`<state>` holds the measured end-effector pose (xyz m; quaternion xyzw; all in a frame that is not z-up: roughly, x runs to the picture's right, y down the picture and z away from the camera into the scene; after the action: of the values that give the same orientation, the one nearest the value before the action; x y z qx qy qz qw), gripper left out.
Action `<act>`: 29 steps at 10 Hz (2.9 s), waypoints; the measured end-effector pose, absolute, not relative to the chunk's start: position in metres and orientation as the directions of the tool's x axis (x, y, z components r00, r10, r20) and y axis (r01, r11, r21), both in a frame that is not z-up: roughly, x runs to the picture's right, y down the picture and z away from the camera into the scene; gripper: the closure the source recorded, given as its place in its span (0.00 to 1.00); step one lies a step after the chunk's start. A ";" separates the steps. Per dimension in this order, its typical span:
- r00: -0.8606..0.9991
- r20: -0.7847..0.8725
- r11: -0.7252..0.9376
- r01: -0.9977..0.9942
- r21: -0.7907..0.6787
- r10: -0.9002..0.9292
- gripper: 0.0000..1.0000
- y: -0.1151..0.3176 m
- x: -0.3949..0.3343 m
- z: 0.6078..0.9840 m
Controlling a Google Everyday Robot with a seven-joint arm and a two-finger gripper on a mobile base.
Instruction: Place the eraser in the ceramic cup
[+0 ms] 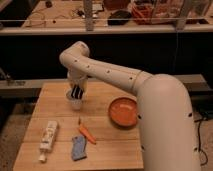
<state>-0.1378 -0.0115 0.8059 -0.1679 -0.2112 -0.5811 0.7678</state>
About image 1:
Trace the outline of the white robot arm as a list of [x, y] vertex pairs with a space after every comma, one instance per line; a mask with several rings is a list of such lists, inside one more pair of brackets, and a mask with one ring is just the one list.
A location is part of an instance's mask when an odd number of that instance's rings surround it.
[[82, 41], [59, 60], [72, 84], [92, 76], [137, 98], [144, 171], [201, 171], [192, 104], [179, 79], [94, 60]]

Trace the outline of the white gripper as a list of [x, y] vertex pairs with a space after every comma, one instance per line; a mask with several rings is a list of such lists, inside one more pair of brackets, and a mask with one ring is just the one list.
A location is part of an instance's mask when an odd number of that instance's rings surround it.
[[78, 86], [79, 87], [78, 99], [82, 99], [83, 92], [86, 91], [87, 75], [78, 70], [69, 70], [67, 72], [67, 79], [68, 79], [70, 88], [72, 89], [71, 97], [77, 98], [76, 86]]

